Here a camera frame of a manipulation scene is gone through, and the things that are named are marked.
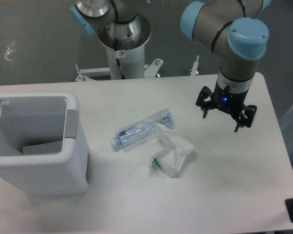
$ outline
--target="white table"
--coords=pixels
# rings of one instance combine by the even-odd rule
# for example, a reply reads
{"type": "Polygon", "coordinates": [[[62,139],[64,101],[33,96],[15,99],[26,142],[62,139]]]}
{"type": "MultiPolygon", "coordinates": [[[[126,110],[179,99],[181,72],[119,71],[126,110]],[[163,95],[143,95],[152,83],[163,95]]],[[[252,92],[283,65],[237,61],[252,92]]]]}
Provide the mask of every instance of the white table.
{"type": "Polygon", "coordinates": [[[81,105],[91,149],[85,194],[28,197],[0,179],[0,234],[232,234],[293,229],[285,199],[293,171],[264,78],[256,74],[246,104],[258,106],[253,126],[195,106],[216,75],[1,86],[2,92],[70,91],[81,105]],[[161,149],[152,139],[113,152],[115,131],[169,108],[174,132],[195,145],[178,178],[149,166],[161,149]]]}

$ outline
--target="clear plastic bottle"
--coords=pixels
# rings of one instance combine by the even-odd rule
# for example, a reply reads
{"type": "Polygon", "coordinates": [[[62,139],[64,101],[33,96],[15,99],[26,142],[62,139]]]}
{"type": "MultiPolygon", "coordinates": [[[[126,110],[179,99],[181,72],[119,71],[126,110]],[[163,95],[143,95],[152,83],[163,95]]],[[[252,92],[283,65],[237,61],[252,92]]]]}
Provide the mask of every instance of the clear plastic bottle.
{"type": "Polygon", "coordinates": [[[111,140],[111,144],[115,149],[125,149],[136,144],[147,136],[156,133],[156,123],[163,124],[168,128],[173,124],[173,117],[169,109],[159,111],[117,131],[116,137],[111,140]]]}

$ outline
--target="white plastic container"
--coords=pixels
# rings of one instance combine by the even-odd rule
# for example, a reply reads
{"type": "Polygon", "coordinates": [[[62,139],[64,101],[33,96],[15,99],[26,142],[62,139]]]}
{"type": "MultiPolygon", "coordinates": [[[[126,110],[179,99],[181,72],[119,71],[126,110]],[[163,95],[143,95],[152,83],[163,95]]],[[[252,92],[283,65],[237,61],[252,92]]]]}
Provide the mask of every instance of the white plastic container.
{"type": "Polygon", "coordinates": [[[72,93],[0,94],[0,177],[29,195],[85,192],[89,146],[72,93]]]}

